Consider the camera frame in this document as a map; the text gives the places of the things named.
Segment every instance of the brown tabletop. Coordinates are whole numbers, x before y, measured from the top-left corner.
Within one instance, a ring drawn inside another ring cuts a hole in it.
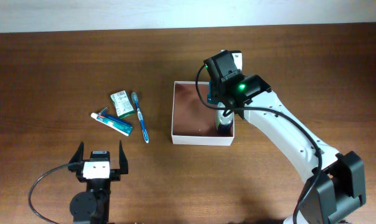
[[[289,160],[236,115],[230,147],[171,142],[175,80],[193,81],[221,49],[243,52],[243,72],[259,74],[314,134],[365,163],[367,204],[347,217],[376,223],[376,24],[109,30],[0,34],[0,223],[43,223],[27,193],[65,164],[80,141],[111,152],[122,140],[129,174],[111,185],[115,223],[228,223],[291,215],[303,188]],[[204,72],[201,81],[209,80]],[[126,137],[94,121],[110,94],[139,96],[150,143],[136,114]],[[71,223],[69,203],[85,190],[58,171],[33,194],[43,215]]]

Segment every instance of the white box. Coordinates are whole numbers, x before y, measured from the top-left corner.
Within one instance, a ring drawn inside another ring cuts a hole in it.
[[[207,101],[209,83],[198,82],[198,86],[202,98]],[[230,146],[235,136],[235,119],[230,135],[220,136],[215,129],[215,114],[215,110],[205,107],[200,102],[195,82],[174,82],[171,118],[173,144]]]

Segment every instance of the toothbrush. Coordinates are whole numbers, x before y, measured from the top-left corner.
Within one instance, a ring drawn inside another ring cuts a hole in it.
[[[149,143],[149,136],[148,136],[148,133],[146,132],[146,128],[145,128],[145,124],[144,124],[144,119],[143,119],[143,114],[141,113],[141,110],[139,109],[139,105],[138,105],[138,96],[137,96],[137,93],[133,92],[131,94],[131,99],[133,100],[133,103],[137,107],[138,120],[141,123],[141,127],[143,129],[144,140],[145,140],[146,143]]]

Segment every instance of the toothpaste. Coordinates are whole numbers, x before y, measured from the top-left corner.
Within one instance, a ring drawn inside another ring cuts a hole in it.
[[[131,131],[133,130],[133,127],[131,126],[127,126],[125,124],[121,124],[121,123],[117,123],[115,121],[112,121],[102,115],[98,115],[96,113],[91,113],[91,117],[94,118],[96,121],[98,122],[101,122],[115,130],[117,130],[118,132],[120,132],[121,134],[124,134],[125,136],[129,136]]]

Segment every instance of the white background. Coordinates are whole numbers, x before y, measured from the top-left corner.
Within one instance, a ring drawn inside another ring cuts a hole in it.
[[[0,32],[376,22],[376,0],[0,0]]]

